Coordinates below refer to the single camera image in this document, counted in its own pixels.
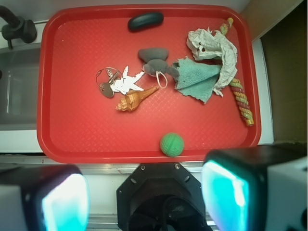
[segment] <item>black oval object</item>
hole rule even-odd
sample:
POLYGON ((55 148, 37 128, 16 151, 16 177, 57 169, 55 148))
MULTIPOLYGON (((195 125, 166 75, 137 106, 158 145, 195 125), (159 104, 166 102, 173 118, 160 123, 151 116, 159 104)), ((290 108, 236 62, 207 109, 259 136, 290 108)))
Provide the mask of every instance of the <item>black oval object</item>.
POLYGON ((157 26, 164 20, 164 16, 160 12, 145 13, 128 21, 128 28, 131 31, 141 30, 150 26, 157 26))

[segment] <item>red tray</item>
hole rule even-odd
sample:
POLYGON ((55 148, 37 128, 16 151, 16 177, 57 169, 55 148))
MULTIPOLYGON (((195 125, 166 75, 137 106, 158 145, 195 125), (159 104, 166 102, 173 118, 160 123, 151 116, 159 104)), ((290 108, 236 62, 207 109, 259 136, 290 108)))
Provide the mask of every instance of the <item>red tray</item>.
MULTIPOLYGON (((156 79, 142 77, 144 89, 156 79)), ((38 98, 38 141, 44 153, 63 163, 141 163, 204 160, 211 149, 257 145, 260 112, 251 39, 243 19, 229 8, 204 5, 125 5, 67 9, 47 23, 41 46, 38 98), (129 32, 128 20, 139 14, 161 12, 161 26, 129 32), (255 125, 246 127, 230 87, 224 97, 213 94, 203 105, 174 90, 157 91, 132 112, 115 106, 123 95, 104 97, 95 82, 107 66, 129 74, 140 72, 142 48, 165 47, 167 62, 188 56, 188 32, 215 30, 234 19, 227 38, 238 49, 237 78, 243 83, 255 125), (181 156, 166 157, 159 147, 164 134, 175 132, 185 141, 181 156)))

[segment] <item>faucet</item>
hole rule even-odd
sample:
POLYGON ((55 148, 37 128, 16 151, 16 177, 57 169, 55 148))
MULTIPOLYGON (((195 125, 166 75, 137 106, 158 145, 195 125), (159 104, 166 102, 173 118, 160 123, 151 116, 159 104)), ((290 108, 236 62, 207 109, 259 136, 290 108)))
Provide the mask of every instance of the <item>faucet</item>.
POLYGON ((1 5, 0 17, 8 23, 2 27, 2 36, 8 41, 10 50, 13 48, 12 39, 19 38, 25 43, 31 43, 36 39, 38 33, 32 20, 17 17, 12 11, 1 5))

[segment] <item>tray rim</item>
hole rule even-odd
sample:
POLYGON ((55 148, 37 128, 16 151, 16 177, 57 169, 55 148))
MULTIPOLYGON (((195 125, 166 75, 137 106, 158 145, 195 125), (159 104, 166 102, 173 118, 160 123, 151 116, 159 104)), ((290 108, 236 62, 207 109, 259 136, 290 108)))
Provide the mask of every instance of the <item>tray rim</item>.
POLYGON ((41 44, 41 56, 40 56, 40 66, 39 66, 39 80, 38 80, 38 116, 37 116, 37 137, 38 142, 41 149, 44 153, 50 157, 51 159, 62 162, 62 163, 157 163, 157 162, 173 162, 173 161, 200 161, 204 160, 206 154, 210 150, 189 150, 185 151, 185 156, 179 156, 175 158, 165 157, 165 156, 149 156, 152 153, 157 154, 157 151, 146 151, 146 152, 135 152, 138 153, 138 156, 130 156, 123 158, 122 156, 116 157, 118 152, 103 152, 104 154, 110 154, 108 156, 111 157, 102 157, 99 156, 102 152, 95 153, 95 157, 87 157, 84 152, 74 152, 77 154, 78 158, 70 157, 70 156, 61 156, 58 155, 60 151, 54 144, 49 140, 46 140, 43 131, 46 126, 46 123, 50 124, 50 111, 46 113, 46 107, 44 106, 44 101, 50 101, 50 87, 48 88, 48 83, 44 79, 44 74, 46 73, 45 64, 52 60, 52 56, 46 57, 46 52, 48 50, 52 50, 53 46, 53 38, 48 36, 53 31, 57 30, 57 25, 62 17, 67 17, 68 21, 71 21, 72 14, 78 13, 86 13, 94 11, 102 11, 102 12, 110 12, 112 11, 113 15, 117 15, 116 12, 121 12, 123 10, 140 10, 143 13, 146 12, 154 12, 160 10, 194 10, 194 11, 221 11, 223 13, 229 14, 234 21, 237 23, 237 27, 241 27, 244 31, 243 36, 246 44, 250 44, 249 46, 244 46, 246 49, 246 56, 249 60, 249 66, 245 68, 249 68, 250 73, 252 73, 252 78, 249 78, 249 81, 245 80, 245 85, 247 82, 251 85, 252 91, 247 93, 247 95, 251 95, 253 97, 249 97, 250 103, 253 101, 253 111, 254 111, 254 120, 255 125, 252 127, 255 130, 254 137, 251 138, 251 142, 249 146, 256 146, 261 136, 261 122, 260 122, 260 108, 259 108, 259 99, 258 99, 258 91, 257 91, 257 78, 254 64, 254 57, 251 46, 251 38, 248 30, 248 26, 244 19, 234 10, 224 7, 224 6, 212 6, 212 5, 191 5, 191 4, 139 4, 139 5, 109 5, 109 6, 90 6, 90 7, 78 7, 78 8, 69 8, 64 9, 56 13, 46 24, 43 36, 42 36, 42 44, 41 44))

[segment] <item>gray stuffed mouse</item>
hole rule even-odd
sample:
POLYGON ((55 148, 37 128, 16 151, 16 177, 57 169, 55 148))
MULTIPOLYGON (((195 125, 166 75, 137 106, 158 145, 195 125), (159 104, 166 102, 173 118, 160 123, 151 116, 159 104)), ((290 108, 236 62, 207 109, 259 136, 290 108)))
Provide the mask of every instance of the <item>gray stuffed mouse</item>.
POLYGON ((138 51, 138 57, 145 61, 145 64, 142 67, 143 71, 151 76, 156 76, 158 85, 161 88, 165 88, 167 85, 164 87, 160 85, 158 78, 159 75, 164 76, 166 84, 167 78, 164 75, 165 73, 171 75, 173 78, 180 76, 179 71, 176 68, 169 66, 165 61, 168 55, 169 51, 165 48, 148 48, 138 51))

